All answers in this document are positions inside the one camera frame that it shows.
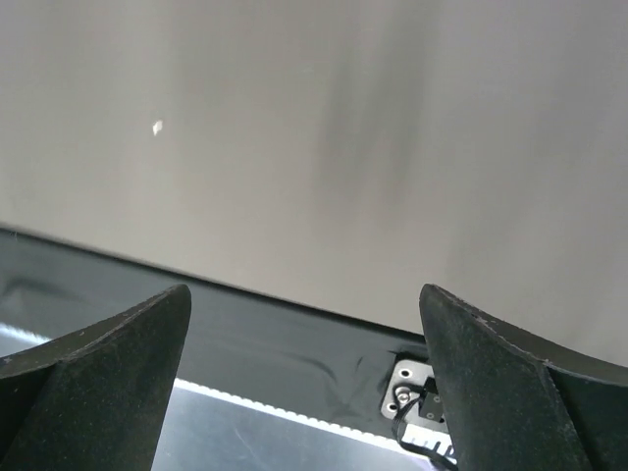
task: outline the white wall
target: white wall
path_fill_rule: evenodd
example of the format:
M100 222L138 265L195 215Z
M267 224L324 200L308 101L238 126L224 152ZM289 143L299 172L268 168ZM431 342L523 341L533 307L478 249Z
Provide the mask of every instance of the white wall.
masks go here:
M0 221L628 364L628 3L0 3ZM164 121L163 130L152 125Z

